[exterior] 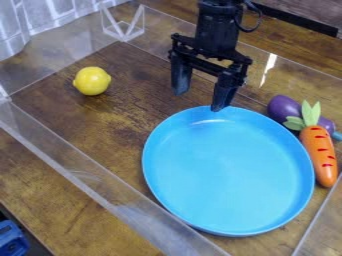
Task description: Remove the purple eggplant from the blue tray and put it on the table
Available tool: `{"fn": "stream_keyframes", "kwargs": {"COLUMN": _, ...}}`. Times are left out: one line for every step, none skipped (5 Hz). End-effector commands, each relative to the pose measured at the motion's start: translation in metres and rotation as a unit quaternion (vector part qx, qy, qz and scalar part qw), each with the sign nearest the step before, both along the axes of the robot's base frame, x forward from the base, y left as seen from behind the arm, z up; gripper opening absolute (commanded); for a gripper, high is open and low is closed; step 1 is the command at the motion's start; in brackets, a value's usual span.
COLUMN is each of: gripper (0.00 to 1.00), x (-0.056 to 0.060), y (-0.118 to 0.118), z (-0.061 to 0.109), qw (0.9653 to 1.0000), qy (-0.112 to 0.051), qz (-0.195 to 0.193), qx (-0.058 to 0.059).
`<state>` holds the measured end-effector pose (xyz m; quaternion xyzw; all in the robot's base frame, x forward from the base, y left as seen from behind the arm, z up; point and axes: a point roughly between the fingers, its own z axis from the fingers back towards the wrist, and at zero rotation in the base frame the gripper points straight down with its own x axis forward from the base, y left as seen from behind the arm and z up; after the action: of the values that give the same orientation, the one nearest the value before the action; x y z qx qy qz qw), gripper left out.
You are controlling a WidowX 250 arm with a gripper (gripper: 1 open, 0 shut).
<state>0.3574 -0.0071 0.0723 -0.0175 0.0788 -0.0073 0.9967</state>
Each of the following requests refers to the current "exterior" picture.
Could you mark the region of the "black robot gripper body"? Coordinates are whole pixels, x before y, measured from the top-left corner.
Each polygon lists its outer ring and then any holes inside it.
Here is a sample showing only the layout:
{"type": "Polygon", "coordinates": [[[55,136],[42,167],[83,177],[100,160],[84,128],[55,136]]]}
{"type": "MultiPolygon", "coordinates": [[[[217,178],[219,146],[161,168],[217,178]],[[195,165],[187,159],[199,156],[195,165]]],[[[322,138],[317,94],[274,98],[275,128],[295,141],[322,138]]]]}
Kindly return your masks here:
{"type": "Polygon", "coordinates": [[[254,29],[242,26],[243,6],[254,8],[250,0],[199,0],[195,36],[171,35],[169,58],[179,56],[193,69],[214,76],[225,71],[237,73],[245,84],[253,61],[235,47],[239,32],[254,29]]]}

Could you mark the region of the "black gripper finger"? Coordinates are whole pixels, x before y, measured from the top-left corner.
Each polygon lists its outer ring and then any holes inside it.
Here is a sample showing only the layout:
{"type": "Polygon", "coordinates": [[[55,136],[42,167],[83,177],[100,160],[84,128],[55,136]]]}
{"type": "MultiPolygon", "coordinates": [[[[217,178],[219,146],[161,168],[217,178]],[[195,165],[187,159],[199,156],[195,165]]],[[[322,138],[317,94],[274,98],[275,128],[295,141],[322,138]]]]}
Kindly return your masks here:
{"type": "Polygon", "coordinates": [[[193,67],[179,56],[171,57],[171,86],[177,96],[190,89],[193,67]]]}
{"type": "Polygon", "coordinates": [[[243,79],[237,73],[225,71],[219,74],[211,103],[211,110],[214,112],[221,111],[231,104],[235,93],[242,85],[243,79]]]}

